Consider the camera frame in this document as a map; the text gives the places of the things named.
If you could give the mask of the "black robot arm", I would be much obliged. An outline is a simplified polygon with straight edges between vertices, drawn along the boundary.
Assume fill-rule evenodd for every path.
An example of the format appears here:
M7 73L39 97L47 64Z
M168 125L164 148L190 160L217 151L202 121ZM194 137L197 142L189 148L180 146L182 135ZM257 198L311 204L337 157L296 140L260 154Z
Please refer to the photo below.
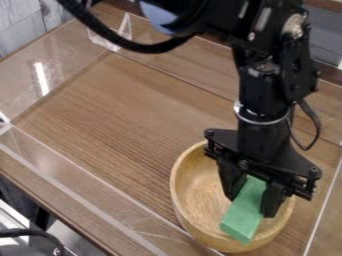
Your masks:
M321 171L296 152L309 147L292 132L296 108L320 124L305 102L319 72L303 0L136 0L150 25L169 36L152 44L120 36L75 0L55 1L98 36L132 52L165 53L200 34L228 45L238 75L237 128L204 131L204 154L216 161L224 195L234 200L249 176L263 180L267 218L285 198L311 199Z

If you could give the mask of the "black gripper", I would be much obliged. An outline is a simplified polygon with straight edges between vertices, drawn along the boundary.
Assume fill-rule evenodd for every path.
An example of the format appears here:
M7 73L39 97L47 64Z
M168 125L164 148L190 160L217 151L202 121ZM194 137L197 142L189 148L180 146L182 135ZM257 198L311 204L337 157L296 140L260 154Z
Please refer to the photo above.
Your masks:
M292 115L256 123L237 119L237 129L204 130L204 155L213 159L225 197L233 201L246 176L265 182L260 213L273 218L285 197L311 200L321 170L291 145L297 142Z

